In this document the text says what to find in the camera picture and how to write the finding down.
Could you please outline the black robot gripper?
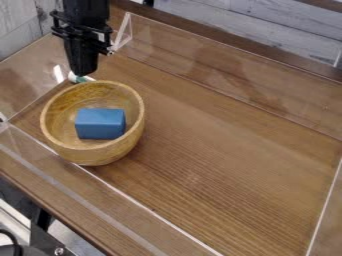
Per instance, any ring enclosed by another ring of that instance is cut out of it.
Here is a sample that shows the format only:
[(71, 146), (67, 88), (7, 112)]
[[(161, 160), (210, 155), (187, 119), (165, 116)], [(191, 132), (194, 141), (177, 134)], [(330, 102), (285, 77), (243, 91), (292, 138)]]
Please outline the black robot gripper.
[(83, 76), (98, 69), (99, 53), (111, 53), (113, 28), (110, 0), (62, 0), (63, 9), (52, 10), (52, 34), (64, 41), (70, 68)]

